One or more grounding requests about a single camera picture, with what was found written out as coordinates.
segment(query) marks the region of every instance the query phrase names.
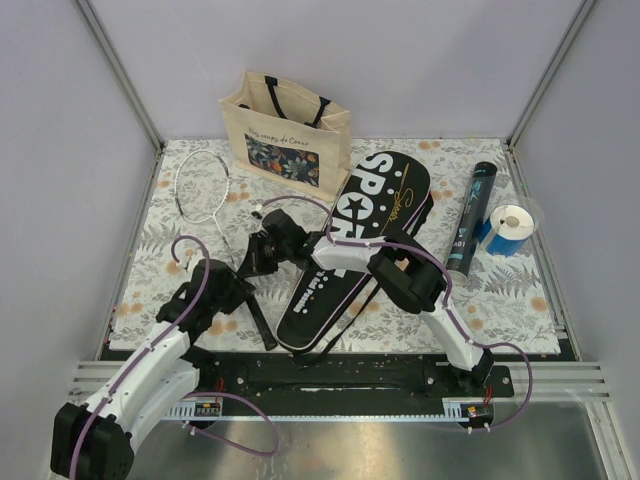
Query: black racket grip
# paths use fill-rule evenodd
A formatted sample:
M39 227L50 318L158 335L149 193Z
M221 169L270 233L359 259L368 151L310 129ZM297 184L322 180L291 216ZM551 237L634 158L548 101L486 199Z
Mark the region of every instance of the black racket grip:
M262 337L262 343L264 343L265 350L267 352L269 350L273 350L278 346L278 342L273 336L273 333L271 333L269 324L267 324L267 320L264 318L264 314L260 309L260 305L258 304L256 297L251 295L251 297L247 299L247 306L249 307L253 321L256 323L256 327L258 327L258 332L260 332L260 336Z

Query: black handle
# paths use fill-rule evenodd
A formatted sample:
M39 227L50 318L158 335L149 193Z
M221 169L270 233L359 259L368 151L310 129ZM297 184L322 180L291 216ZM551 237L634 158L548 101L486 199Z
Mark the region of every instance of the black handle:
M269 89L269 95L271 96L271 101L273 102L273 108L276 109L276 113L280 118L287 119L286 115L280 108L280 102L278 101L278 96L276 95L275 87L278 86L278 79L275 77L269 77L265 75L264 83L267 84L267 88ZM322 114L324 113L324 109L331 103L331 100L328 100L324 97L318 97L320 99L320 108L318 109L318 113L316 113L316 118L313 119L313 122L304 122L307 127L318 128L318 123L320 123L320 119L322 118Z
M262 313L262 309L260 308L256 297L254 297L253 295L249 297L249 299L247 300L247 306L249 307L249 311L253 316L253 321L256 323L256 327L258 327L258 332L260 332L260 336L262 337L262 343L264 343L265 350L267 352L269 350L273 350L278 346L278 342L273 336L273 333L271 333L269 324L264 318L264 314Z

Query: black cylindrical tube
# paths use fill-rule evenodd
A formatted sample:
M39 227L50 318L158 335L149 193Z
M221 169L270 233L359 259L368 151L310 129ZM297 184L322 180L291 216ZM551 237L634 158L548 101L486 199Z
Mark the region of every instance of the black cylindrical tube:
M478 235L497 171L497 167L491 162L477 163L473 169L460 223L447 259L447 270L451 273L451 278L456 285L464 285L467 282L469 267L476 252Z

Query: white wall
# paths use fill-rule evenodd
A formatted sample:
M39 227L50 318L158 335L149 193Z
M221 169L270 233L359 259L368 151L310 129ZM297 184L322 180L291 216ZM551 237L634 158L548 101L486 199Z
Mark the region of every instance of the white wall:
M0 477L48 470L153 163L69 0L0 2Z
M516 151L579 343L640 463L640 2L600 2Z
M353 112L354 136L506 137L580 0L93 0L165 138L225 136L242 71Z

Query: bag strap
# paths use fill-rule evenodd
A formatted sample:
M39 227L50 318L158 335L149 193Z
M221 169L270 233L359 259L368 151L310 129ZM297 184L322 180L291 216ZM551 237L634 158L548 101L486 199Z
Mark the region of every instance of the bag strap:
M280 102L278 101L278 96L276 95L275 87L278 86L278 79L275 77L270 77L268 75L264 76L264 83L267 84L267 88L269 89L269 95L271 96L271 101L273 102L273 108L276 109L276 113L280 118L287 119L286 115L282 111L280 107ZM320 108L318 108L318 113L316 113L316 118L313 119L312 123L305 122L304 124L307 127L318 128L318 123L320 123L320 119L322 118L322 114L324 113L324 109L331 103L331 100L328 100L324 97L318 96L320 99Z
M322 349L322 352L320 352L318 355L315 355L311 359L307 360L309 358L308 355L300 355L300 354L295 354L294 353L293 357L294 357L294 360L296 360L296 363L298 365L303 366L303 367L310 367L310 366L315 365L316 363L321 362L322 360L324 360L324 358L327 356L327 354L333 349L333 347L335 347L336 343L338 343L338 340L340 340L342 335L344 335L344 332L346 332L349 329L349 327L351 327L351 325L353 325L353 323L360 316L360 314L365 311L365 309L367 308L367 306L369 305L371 300L373 300L373 297L375 297L376 293L378 293L379 291L380 291L380 285L376 285L374 287L373 291L369 294L369 296L367 297L365 302L360 307L360 310L358 310L358 313L356 313L356 315L351 319L351 321L347 324L346 327L344 327L335 337L333 337L329 341L329 343L327 343L327 345Z

